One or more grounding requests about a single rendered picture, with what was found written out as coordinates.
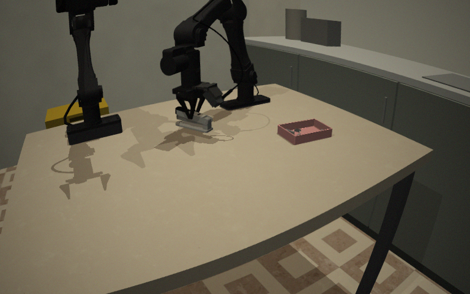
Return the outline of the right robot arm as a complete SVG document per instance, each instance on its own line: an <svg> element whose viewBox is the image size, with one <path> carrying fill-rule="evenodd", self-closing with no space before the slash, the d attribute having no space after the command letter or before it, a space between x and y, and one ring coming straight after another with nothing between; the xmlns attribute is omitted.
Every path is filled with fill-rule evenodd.
<svg viewBox="0 0 470 294"><path fill-rule="evenodd" d="M89 44L91 31L94 31L94 10L95 7L69 12L70 35L73 34L78 58L78 104L82 107L84 122L67 126L67 135L121 122L118 114L100 117L99 102L102 102L103 89L102 85L98 85L92 68Z"/></svg>

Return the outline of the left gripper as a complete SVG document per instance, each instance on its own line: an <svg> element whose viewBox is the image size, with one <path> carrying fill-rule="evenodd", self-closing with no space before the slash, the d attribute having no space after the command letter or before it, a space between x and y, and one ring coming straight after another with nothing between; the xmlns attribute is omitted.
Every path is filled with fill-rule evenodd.
<svg viewBox="0 0 470 294"><path fill-rule="evenodd" d="M205 100L202 94L206 90L209 91L214 99L223 94L217 87L217 83L210 84L201 81L200 68L188 69L181 72L181 86L173 88L172 91L173 94L176 94L176 99L184 109L188 119L193 119L195 111L200 112L201 106ZM200 101L195 110L198 98L200 98ZM188 112L185 101L188 101L190 104L190 113Z"/></svg>

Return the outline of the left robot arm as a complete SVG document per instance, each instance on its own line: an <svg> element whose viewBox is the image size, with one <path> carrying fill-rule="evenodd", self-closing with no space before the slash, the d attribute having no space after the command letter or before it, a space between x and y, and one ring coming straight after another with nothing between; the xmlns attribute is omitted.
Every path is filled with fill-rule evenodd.
<svg viewBox="0 0 470 294"><path fill-rule="evenodd" d="M200 68L200 51L194 48L205 46L204 40L206 40L206 33L209 28L203 23L211 26L218 19L225 29L229 44L242 63L243 78L237 86L237 99L224 101L222 96L214 99L208 90L203 96L212 107L221 105L227 109L270 101L269 97L263 95L254 96L254 85L258 81L245 45L243 31L244 20L247 16L245 4L242 0L232 0L232 4L231 0L209 0L209 2L207 6L206 4L203 6L202 11L197 11L198 14L195 13L175 28L175 47L162 51L163 58L160 61L162 72L167 76L171 76L184 70ZM195 15L194 19L196 21L192 19ZM241 65L230 46L229 49L231 53L231 77L234 83L238 84L242 77Z"/></svg>

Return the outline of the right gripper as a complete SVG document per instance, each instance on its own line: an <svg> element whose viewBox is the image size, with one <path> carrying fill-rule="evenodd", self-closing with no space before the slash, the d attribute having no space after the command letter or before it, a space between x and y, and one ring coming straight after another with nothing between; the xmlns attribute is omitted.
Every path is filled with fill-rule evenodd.
<svg viewBox="0 0 470 294"><path fill-rule="evenodd" d="M118 0L109 0L109 6L116 5ZM57 13L84 10L108 5L108 0L56 0Z"/></svg>

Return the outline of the pink shallow tray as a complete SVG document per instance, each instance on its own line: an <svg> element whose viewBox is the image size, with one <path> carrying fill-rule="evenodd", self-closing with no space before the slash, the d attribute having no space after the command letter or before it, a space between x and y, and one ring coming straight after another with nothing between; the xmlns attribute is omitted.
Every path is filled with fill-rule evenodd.
<svg viewBox="0 0 470 294"><path fill-rule="evenodd" d="M294 129L301 129L300 132L294 131L295 135L297 135L298 133L300 133L300 135L294 136L291 132L287 131L287 129L291 131L294 131ZM299 145L302 143L332 137L332 128L318 121L317 119L308 119L303 121L279 124L278 134L288 140L293 145Z"/></svg>

